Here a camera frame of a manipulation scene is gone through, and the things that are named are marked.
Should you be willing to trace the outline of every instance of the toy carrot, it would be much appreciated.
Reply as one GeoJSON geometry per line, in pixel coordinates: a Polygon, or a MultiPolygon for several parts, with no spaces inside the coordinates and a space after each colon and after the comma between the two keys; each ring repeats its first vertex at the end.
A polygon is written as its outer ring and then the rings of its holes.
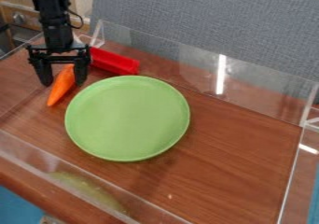
{"type": "Polygon", "coordinates": [[[56,102],[62,98],[66,91],[70,89],[70,87],[74,84],[74,74],[73,74],[73,66],[74,64],[66,64],[61,72],[58,73],[50,94],[46,99],[46,106],[53,106],[56,102]]]}

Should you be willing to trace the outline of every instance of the wooden table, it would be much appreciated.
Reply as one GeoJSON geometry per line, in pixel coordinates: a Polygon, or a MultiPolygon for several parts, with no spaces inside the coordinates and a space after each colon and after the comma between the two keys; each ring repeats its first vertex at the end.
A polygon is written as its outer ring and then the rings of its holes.
{"type": "MultiPolygon", "coordinates": [[[[108,49],[140,60],[140,73],[185,82],[177,66],[134,49],[108,44],[108,49]]],[[[90,174],[126,189],[193,223],[275,223],[288,183],[301,129],[200,92],[176,86],[191,107],[189,129],[177,144],[156,158],[120,163],[85,154],[70,142],[64,128],[72,90],[52,108],[49,89],[38,85],[26,52],[0,62],[0,128],[41,150],[69,161],[90,174]]],[[[200,70],[188,67],[195,76],[200,70]]],[[[112,76],[92,68],[85,86],[112,76]]],[[[283,95],[236,83],[244,91],[283,95]]],[[[287,97],[291,105],[299,101],[287,97]]],[[[280,110],[280,102],[268,107],[280,110]]],[[[0,184],[69,223],[120,223],[21,167],[0,158],[0,184]]]]}

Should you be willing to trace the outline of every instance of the carrot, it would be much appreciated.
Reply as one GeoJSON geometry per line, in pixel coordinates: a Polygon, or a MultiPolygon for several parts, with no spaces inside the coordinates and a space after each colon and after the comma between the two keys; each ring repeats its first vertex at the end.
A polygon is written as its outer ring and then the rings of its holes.
{"type": "Polygon", "coordinates": [[[66,91],[70,89],[70,87],[74,84],[74,74],[73,74],[73,63],[69,63],[65,65],[64,69],[58,73],[50,94],[46,99],[46,106],[53,106],[56,102],[62,98],[66,91]]]}

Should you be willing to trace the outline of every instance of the cable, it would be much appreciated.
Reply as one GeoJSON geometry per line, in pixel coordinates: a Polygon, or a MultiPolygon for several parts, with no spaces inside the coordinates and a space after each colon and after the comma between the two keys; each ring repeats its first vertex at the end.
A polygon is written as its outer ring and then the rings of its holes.
{"type": "Polygon", "coordinates": [[[74,29],[81,29],[82,26],[84,26],[84,19],[82,19],[82,17],[81,17],[77,13],[74,13],[72,10],[68,10],[68,12],[69,12],[72,15],[74,15],[74,16],[80,19],[80,22],[81,22],[81,25],[80,25],[80,26],[74,26],[74,25],[72,25],[72,24],[69,24],[69,26],[70,26],[72,28],[74,28],[74,29]]]}

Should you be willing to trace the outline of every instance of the plate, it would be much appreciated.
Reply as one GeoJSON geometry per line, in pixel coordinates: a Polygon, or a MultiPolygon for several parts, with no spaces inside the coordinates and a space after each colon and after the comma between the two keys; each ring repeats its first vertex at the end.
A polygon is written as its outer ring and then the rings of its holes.
{"type": "Polygon", "coordinates": [[[74,144],[110,161],[140,161],[164,152],[184,135],[189,106],[179,91],[151,77],[112,77],[70,101],[65,130],[74,144]]]}

